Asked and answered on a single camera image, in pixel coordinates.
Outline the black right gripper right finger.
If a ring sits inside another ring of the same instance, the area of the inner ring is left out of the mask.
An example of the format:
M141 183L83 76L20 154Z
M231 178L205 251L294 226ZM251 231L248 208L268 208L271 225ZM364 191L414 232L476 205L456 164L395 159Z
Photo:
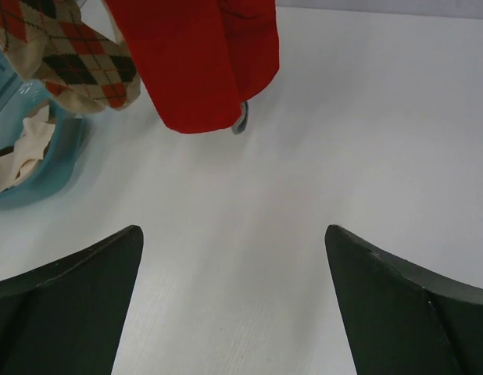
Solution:
M324 243L358 374L483 374L483 289L338 225Z

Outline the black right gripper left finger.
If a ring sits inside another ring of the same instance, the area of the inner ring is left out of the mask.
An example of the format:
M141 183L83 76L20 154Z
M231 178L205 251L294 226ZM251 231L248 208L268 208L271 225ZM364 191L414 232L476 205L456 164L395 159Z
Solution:
M144 234L100 242L0 281L0 374L110 374Z

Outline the argyle beige orange sock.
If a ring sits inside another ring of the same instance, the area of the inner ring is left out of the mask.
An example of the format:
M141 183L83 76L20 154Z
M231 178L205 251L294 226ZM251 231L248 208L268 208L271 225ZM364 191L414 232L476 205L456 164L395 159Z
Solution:
M0 1L0 48L9 65L72 113L122 110L140 95L127 44L116 37L86 25L75 1Z

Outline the red sock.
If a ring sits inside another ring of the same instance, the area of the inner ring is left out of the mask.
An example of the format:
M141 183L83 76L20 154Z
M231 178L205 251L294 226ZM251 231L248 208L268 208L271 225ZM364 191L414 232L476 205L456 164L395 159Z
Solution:
M164 124L182 134L230 128L280 67L266 1L107 1Z

